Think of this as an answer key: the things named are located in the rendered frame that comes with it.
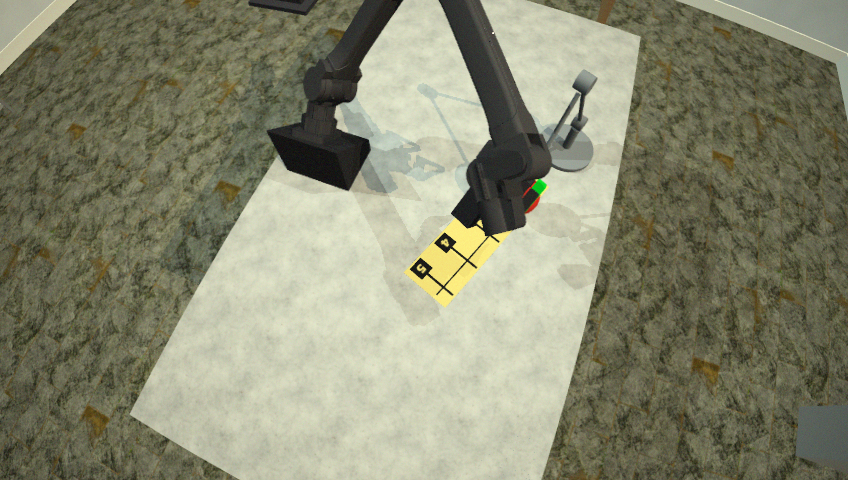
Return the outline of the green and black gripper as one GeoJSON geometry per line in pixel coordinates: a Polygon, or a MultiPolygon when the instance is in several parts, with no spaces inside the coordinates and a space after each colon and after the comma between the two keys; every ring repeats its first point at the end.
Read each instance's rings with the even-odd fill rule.
{"type": "MultiPolygon", "coordinates": [[[[495,148],[495,147],[493,145],[492,140],[488,140],[487,143],[482,148],[482,150],[476,156],[476,158],[478,158],[478,157],[489,157],[489,158],[495,157],[494,152],[492,150],[493,148],[495,148]]],[[[521,185],[522,185],[523,193],[525,193],[534,184],[534,182],[535,182],[535,180],[522,181],[521,185]]],[[[530,208],[530,206],[535,202],[535,200],[540,196],[540,194],[545,190],[546,187],[547,187],[547,185],[541,179],[538,179],[537,182],[533,185],[533,187],[528,190],[528,192],[523,197],[525,212],[530,208]]]]}

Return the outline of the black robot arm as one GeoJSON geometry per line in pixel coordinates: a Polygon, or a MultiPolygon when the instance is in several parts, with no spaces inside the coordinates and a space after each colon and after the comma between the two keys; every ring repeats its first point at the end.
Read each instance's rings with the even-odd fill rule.
{"type": "MultiPolygon", "coordinates": [[[[317,144],[341,137],[342,130],[336,129],[338,120],[334,118],[336,106],[355,98],[362,78],[360,64],[402,1],[364,0],[334,50],[306,71],[303,88],[309,101],[300,126],[292,128],[291,136],[317,144]]],[[[481,1],[439,2],[479,96],[495,147],[495,157],[478,157],[468,165],[470,188],[451,214],[467,229],[481,220],[485,236],[522,228],[526,216],[521,182],[549,173],[550,151],[525,106],[481,1]]]]}

